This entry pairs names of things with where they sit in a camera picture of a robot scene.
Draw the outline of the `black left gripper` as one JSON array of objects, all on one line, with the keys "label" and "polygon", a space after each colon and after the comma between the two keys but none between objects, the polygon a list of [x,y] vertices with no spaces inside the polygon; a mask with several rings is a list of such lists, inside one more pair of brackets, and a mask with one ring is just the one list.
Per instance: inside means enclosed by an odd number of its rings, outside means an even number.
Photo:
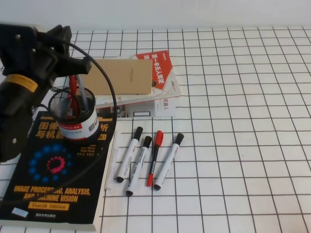
[{"label": "black left gripper", "polygon": [[0,60],[5,82],[48,83],[58,77],[88,74],[91,61],[69,56],[70,26],[47,32],[13,24],[0,26]]}]

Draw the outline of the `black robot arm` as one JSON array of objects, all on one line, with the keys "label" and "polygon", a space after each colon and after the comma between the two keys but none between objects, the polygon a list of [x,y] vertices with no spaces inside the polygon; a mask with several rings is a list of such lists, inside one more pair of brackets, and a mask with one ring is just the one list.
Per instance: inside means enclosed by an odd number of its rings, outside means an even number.
[{"label": "black robot arm", "polygon": [[0,84],[0,160],[16,158],[25,148],[37,107],[56,78],[88,74],[88,58],[69,54],[70,26],[47,32],[30,26],[1,24],[0,60],[5,79]]}]

